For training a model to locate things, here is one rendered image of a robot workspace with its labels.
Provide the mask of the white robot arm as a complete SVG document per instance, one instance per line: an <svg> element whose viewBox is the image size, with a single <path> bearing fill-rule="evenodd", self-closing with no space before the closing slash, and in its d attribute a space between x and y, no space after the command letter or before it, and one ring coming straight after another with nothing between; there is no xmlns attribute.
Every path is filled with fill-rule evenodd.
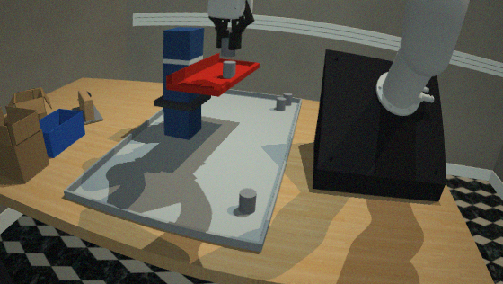
<svg viewBox="0 0 503 284"><path fill-rule="evenodd" d="M446 70L470 0L406 0L401 46L376 94L391 113L411 115L420 102L433 102L425 87ZM416 73L416 74L415 74ZM423 90L424 89L424 90ZM390 108L389 108L390 107Z"/></svg>

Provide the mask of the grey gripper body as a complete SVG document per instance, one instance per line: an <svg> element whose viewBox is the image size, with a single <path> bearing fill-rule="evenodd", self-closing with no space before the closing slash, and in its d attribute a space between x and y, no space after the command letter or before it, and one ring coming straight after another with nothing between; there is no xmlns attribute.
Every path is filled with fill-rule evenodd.
<svg viewBox="0 0 503 284"><path fill-rule="evenodd" d="M252 13L253 0L247 2ZM237 19L244 16L244 9L245 0L208 0L207 14L213 18Z"/></svg>

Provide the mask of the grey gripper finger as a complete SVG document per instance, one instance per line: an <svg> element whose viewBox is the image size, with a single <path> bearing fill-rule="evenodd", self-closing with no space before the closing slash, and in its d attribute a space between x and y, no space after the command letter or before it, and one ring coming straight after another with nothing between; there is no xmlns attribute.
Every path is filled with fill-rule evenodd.
<svg viewBox="0 0 503 284"><path fill-rule="evenodd" d="M222 38L229 38L229 31L227 31L229 19L213 18L208 16L208 18L216 26L216 47L221 48ZM223 21L222 21L223 20Z"/></svg>
<svg viewBox="0 0 503 284"><path fill-rule="evenodd" d="M229 47L228 47L229 50L241 49L240 46L241 46L242 32L244 32L244 29L248 25L254 22L252 11L249 7L247 0L245 2L245 9L243 11L243 15L244 16L239 17L239 19L231 19L232 32L229 33ZM239 23L237 24L237 22Z"/></svg>

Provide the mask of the blue open bin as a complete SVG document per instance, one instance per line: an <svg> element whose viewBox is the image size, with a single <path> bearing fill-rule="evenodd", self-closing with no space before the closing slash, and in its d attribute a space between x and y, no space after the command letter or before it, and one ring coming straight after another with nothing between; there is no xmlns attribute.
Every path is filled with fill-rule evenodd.
<svg viewBox="0 0 503 284"><path fill-rule="evenodd" d="M39 123L48 157L55 158L85 135L82 111L57 109Z"/></svg>

